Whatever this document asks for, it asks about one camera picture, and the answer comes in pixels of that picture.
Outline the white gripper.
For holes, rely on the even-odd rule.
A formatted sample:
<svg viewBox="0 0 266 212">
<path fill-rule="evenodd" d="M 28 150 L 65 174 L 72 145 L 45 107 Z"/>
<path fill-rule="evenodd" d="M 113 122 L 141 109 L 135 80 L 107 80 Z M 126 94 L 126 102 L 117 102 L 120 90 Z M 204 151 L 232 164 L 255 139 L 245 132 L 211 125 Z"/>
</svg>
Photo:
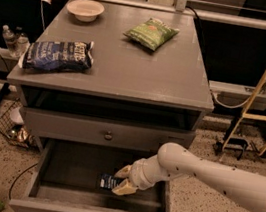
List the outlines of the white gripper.
<svg viewBox="0 0 266 212">
<path fill-rule="evenodd" d="M 145 159 L 136 160 L 132 166 L 127 165 L 114 174 L 119 179 L 124 178 L 123 181 L 112 189 L 116 196 L 134 194 L 137 189 L 141 191 L 151 188 L 153 184 L 148 180 L 144 174 Z"/>
</svg>

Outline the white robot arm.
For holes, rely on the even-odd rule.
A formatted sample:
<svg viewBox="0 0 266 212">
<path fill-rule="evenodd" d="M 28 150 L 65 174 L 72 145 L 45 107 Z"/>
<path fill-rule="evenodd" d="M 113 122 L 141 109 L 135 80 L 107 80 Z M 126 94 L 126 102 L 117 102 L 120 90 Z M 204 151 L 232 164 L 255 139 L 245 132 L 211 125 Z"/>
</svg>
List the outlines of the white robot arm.
<svg viewBox="0 0 266 212">
<path fill-rule="evenodd" d="M 249 212 L 266 212 L 266 177 L 199 158 L 175 143 L 162 144 L 156 155 L 136 160 L 115 175 L 121 179 L 112 189 L 117 196 L 191 175 Z"/>
</svg>

